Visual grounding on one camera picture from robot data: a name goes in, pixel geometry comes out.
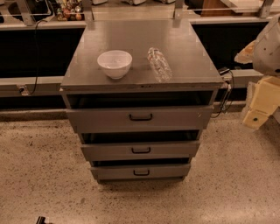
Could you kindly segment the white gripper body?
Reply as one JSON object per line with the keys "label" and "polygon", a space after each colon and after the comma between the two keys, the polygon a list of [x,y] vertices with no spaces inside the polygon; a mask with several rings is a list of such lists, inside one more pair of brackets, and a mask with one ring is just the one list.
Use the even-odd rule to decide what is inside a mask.
{"label": "white gripper body", "polygon": [[263,77],[255,84],[250,108],[266,116],[272,115],[280,106],[280,78]]}

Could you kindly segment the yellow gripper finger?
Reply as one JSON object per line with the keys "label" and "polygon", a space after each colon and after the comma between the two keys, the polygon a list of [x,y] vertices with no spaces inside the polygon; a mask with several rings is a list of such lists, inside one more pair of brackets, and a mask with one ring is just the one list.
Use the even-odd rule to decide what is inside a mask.
{"label": "yellow gripper finger", "polygon": [[269,116],[264,113],[249,110],[242,119],[242,124],[252,130],[259,130],[260,127],[267,122],[268,118]]}
{"label": "yellow gripper finger", "polygon": [[252,63],[254,58],[255,43],[255,41],[252,41],[248,45],[246,45],[240,52],[235,55],[234,61],[241,64]]}

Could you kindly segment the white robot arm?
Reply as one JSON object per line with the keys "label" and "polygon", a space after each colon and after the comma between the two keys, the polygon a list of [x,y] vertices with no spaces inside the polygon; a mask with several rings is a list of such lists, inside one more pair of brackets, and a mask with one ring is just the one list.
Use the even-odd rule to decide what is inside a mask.
{"label": "white robot arm", "polygon": [[280,107],[280,15],[276,14],[258,34],[234,57],[241,64],[251,63],[263,77],[248,84],[243,126],[258,130]]}

